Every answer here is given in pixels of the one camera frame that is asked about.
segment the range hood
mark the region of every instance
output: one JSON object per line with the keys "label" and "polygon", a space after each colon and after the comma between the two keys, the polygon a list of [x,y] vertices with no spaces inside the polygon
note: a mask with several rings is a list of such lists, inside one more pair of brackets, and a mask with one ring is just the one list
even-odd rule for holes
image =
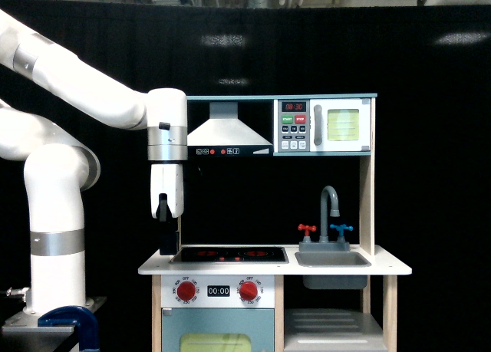
{"label": "range hood", "polygon": [[238,103],[212,102],[209,119],[187,137],[189,156],[267,156],[273,145],[239,120]]}

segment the microwave keypad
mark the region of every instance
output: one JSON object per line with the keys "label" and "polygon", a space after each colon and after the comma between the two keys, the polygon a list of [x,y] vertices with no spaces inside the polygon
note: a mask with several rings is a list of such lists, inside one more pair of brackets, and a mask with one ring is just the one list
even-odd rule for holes
{"label": "microwave keypad", "polygon": [[310,150],[310,101],[278,101],[278,151],[301,153]]}

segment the microwave handle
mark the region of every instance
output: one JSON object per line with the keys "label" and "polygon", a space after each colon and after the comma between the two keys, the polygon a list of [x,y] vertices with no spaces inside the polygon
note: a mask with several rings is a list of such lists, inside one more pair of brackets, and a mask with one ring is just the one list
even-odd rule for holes
{"label": "microwave handle", "polygon": [[316,105],[314,107],[314,144],[319,146],[322,144],[322,107]]}

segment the faucet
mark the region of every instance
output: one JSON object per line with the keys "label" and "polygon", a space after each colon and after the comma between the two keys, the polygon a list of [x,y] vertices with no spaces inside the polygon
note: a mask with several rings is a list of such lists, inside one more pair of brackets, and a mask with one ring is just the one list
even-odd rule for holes
{"label": "faucet", "polygon": [[336,190],[332,186],[326,186],[321,193],[321,235],[319,243],[328,243],[328,197],[331,198],[330,216],[339,216],[339,200]]}
{"label": "faucet", "polygon": [[350,245],[344,240],[343,231],[352,231],[353,227],[346,225],[333,225],[340,233],[337,241],[329,241],[328,238],[328,198],[331,199],[330,216],[339,216],[339,200],[336,190],[332,186],[326,186],[321,193],[321,235],[319,242],[313,242],[308,235],[309,232],[315,232],[317,227],[309,225],[299,225],[298,230],[305,231],[302,242],[299,243],[299,249],[302,252],[319,252],[319,251],[350,251]]}

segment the wooden frame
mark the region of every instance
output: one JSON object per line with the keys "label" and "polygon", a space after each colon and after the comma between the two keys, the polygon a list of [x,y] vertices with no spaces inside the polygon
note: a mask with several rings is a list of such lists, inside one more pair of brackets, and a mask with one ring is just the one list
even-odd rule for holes
{"label": "wooden frame", "polygon": [[[375,98],[371,98],[371,155],[360,157],[360,246],[375,255]],[[162,314],[160,275],[152,276],[152,352],[162,350]],[[383,289],[384,344],[389,352],[397,351],[397,276],[384,275]],[[371,276],[361,291],[361,310],[371,312]],[[275,275],[275,352],[285,349],[284,276]]]}

